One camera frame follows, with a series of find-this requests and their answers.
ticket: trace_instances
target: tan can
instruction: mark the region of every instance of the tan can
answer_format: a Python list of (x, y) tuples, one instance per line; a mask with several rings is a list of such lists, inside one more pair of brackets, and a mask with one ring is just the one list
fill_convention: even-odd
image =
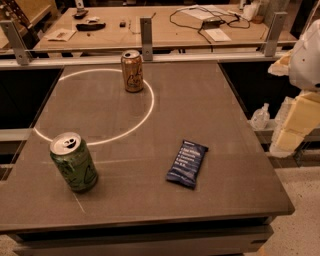
[(139, 92), (143, 89), (142, 58), (136, 50), (128, 50), (121, 57), (122, 74), (125, 89)]

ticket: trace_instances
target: table surface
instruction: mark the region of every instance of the table surface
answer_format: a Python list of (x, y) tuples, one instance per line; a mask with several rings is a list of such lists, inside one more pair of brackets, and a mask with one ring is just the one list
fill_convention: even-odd
[[(144, 90), (128, 93), (120, 65), (65, 68), (0, 183), (0, 232), (294, 211), (217, 63), (144, 63), (143, 72)], [(67, 131), (87, 141), (99, 174), (84, 194), (71, 192), (49, 156), (50, 139)], [(195, 190), (165, 179), (183, 139), (209, 147)]]
[[(76, 20), (73, 15), (75, 8), (70, 8), (46, 32), (46, 35), (60, 29), (77, 30), (76, 24), (86, 23), (89, 17), (99, 17), (100, 23), (106, 23), (102, 30), (83, 32), (77, 31), (68, 42), (48, 41), (46, 38), (35, 47), (36, 49), (78, 49), (78, 48), (139, 48), (141, 47), (140, 17), (152, 18), (152, 37), (154, 47), (194, 47), (209, 46), (209, 43), (198, 34), (197, 30), (188, 27), (179, 27), (170, 22), (170, 15), (178, 8), (185, 6), (152, 6), (152, 7), (99, 7), (87, 8), (87, 17)], [(238, 5), (218, 5), (218, 8), (239, 12)], [(234, 20), (234, 16), (222, 16), (226, 21)], [(202, 20), (186, 13), (178, 12), (172, 20), (182, 26), (200, 28)], [(120, 28), (121, 21), (126, 22), (125, 28)], [(247, 22), (241, 20), (233, 25), (246, 26)], [(231, 38), (229, 42), (215, 42), (205, 31), (201, 33), (213, 45), (244, 44), (250, 42), (263, 42), (268, 34), (265, 24), (250, 23), (249, 29), (231, 28), (223, 24), (220, 28)], [(289, 33), (282, 33), (280, 40), (295, 40)]]

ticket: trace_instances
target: desk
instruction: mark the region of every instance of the desk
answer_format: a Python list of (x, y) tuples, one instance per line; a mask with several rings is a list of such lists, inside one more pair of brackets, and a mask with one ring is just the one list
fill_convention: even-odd
[[(78, 49), (78, 48), (109, 48), (126, 49), (141, 47), (141, 35), (132, 32), (140, 32), (140, 17), (151, 17), (153, 46), (157, 47), (197, 47), (208, 46), (209, 43), (197, 33), (196, 30), (178, 27), (170, 23), (170, 15), (181, 6), (156, 6), (156, 7), (101, 7), (87, 8), (88, 17), (98, 16), (101, 23), (106, 23), (106, 28), (94, 32), (77, 32), (68, 42), (53, 42), (42, 39), (36, 49)], [(219, 5), (223, 10), (239, 11), (238, 5)], [(76, 30), (76, 24), (85, 23), (83, 20), (76, 20), (72, 17), (76, 9), (68, 9), (61, 18), (46, 33), (49, 34), (57, 29), (66, 28)], [(224, 16), (227, 21), (234, 17)], [(177, 13), (173, 20), (181, 25), (200, 28), (202, 21), (185, 13)], [(126, 21), (127, 26), (120, 28), (121, 21)], [(241, 26), (247, 25), (245, 21), (240, 22)], [(248, 42), (263, 42), (267, 36), (268, 28), (264, 24), (251, 23), (249, 29), (230, 28), (228, 25), (221, 25), (221, 29), (232, 39), (227, 42), (229, 45), (238, 45)], [(213, 45), (222, 45), (225, 42), (215, 42), (208, 35), (206, 37)], [(292, 39), (288, 33), (283, 33), (281, 40)]]
[[(0, 184), (0, 233), (24, 239), (20, 252), (47, 253), (36, 255), (256, 251), (272, 234), (265, 220), (294, 208), (218, 64), (144, 63), (135, 94), (119, 70), (65, 68)], [(99, 173), (85, 194), (69, 190), (49, 157), (44, 138), (66, 131), (87, 141)], [(209, 147), (195, 190), (165, 180), (183, 139)]]

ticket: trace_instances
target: background table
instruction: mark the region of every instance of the background table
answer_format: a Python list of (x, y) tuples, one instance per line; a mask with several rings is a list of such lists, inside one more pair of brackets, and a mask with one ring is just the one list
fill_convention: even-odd
[[(170, 15), (178, 8), (185, 6), (153, 6), (153, 7), (100, 7), (87, 8), (89, 13), (82, 20), (76, 20), (73, 15), (75, 8), (68, 9), (59, 20), (46, 32), (60, 29), (76, 30), (76, 24), (86, 23), (88, 17), (97, 16), (106, 27), (99, 31), (77, 32), (68, 42), (54, 42), (43, 38), (35, 47), (36, 49), (81, 49), (81, 48), (109, 48), (125, 49), (141, 47), (140, 17), (152, 18), (152, 36), (154, 47), (196, 47), (209, 46), (209, 43), (197, 33), (197, 30), (187, 27), (179, 27), (170, 23)], [(218, 5), (222, 10), (233, 10), (239, 12), (238, 5)], [(234, 20), (235, 17), (223, 16), (226, 21)], [(179, 12), (172, 17), (172, 20), (183, 26), (200, 28), (202, 20), (188, 14)], [(120, 28), (121, 21), (126, 22), (125, 28)], [(247, 22), (240, 21), (233, 25), (246, 26)], [(248, 42), (263, 42), (268, 34), (268, 27), (265, 24), (250, 24), (249, 29), (231, 28), (223, 24), (220, 28), (231, 38), (229, 45), (245, 44)], [(213, 45), (221, 45), (224, 42), (215, 42), (205, 31), (202, 33)], [(280, 40), (293, 40), (289, 33), (282, 33)]]

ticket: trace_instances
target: gray table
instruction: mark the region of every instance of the gray table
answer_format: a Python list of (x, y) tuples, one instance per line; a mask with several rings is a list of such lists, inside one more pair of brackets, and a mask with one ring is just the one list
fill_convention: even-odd
[[(293, 213), (217, 63), (144, 63), (143, 71), (145, 89), (131, 94), (120, 65), (65, 68), (0, 186), (0, 232), (24, 240), (17, 251), (255, 251), (272, 234), (266, 220)], [(69, 190), (49, 157), (49, 140), (66, 131), (87, 141), (99, 173), (85, 194)], [(183, 139), (209, 147), (195, 190), (165, 180)]]

